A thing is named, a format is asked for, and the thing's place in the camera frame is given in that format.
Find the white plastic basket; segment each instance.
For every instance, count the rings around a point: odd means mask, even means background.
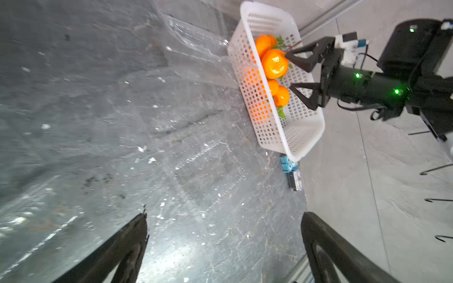
[[[313,82],[311,73],[294,66],[288,69],[283,83],[279,81],[289,90],[289,103],[284,107],[286,119],[278,116],[254,42],[263,34],[282,36],[285,45],[300,41],[296,22],[290,14],[269,5],[243,2],[241,21],[228,44],[228,56],[261,147],[299,161],[323,135],[323,112],[320,108],[308,109],[289,89],[291,83]],[[307,97],[311,95],[308,89],[301,92]]]

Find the small blue block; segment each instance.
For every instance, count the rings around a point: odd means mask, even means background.
[[[283,155],[280,157],[282,163],[283,172],[289,173],[297,169],[297,162],[293,162],[288,159],[288,156]]]
[[[366,46],[366,39],[360,39],[357,43],[357,48]]]

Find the orange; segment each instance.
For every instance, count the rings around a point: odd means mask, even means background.
[[[267,80],[267,84],[270,88],[270,93],[272,96],[276,95],[279,92],[279,83],[276,80]]]
[[[261,35],[255,40],[256,50],[260,59],[275,45],[277,45],[277,40],[272,35]]]
[[[285,107],[289,102],[289,91],[284,86],[279,86],[279,92],[274,96],[275,106]]]
[[[273,35],[270,35],[270,34],[268,34],[267,37],[270,40],[270,49],[274,48],[277,45],[277,40],[275,39],[275,37]]]
[[[284,57],[284,52],[278,49],[271,49],[266,52],[261,63],[268,79],[276,79],[283,76],[289,65],[288,59]]]

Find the black robot arm segment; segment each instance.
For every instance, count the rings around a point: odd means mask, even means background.
[[[442,138],[453,131],[453,77],[444,79],[434,73],[452,36],[453,19],[414,19],[397,25],[377,63],[383,73],[342,66],[344,50],[334,47],[335,38],[322,38],[286,53],[286,58],[306,72],[321,63],[320,83],[295,83],[290,90],[312,110],[325,107],[331,97],[361,105],[338,104],[343,109],[374,108],[372,120],[397,117],[406,106]],[[313,54],[297,56],[307,51]],[[305,97],[301,88],[312,89],[311,96]]]

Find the transparent plastic sheet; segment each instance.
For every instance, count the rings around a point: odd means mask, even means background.
[[[178,11],[184,10],[180,6],[171,9],[174,3],[175,1],[159,0],[154,2],[156,11],[164,22],[159,40],[169,65],[183,78],[236,88],[237,80],[227,56],[228,40],[221,35],[227,36],[223,16],[195,1],[185,2],[185,5],[197,5],[196,9],[193,6],[186,7],[187,13],[178,14]],[[171,15],[177,13],[203,28],[210,26],[213,32],[176,19],[163,11]]]
[[[31,186],[21,198],[0,207],[0,280],[25,260],[42,253],[54,236],[66,233],[69,225],[78,225],[84,217],[81,206],[61,205],[60,197],[47,187],[59,177]]]

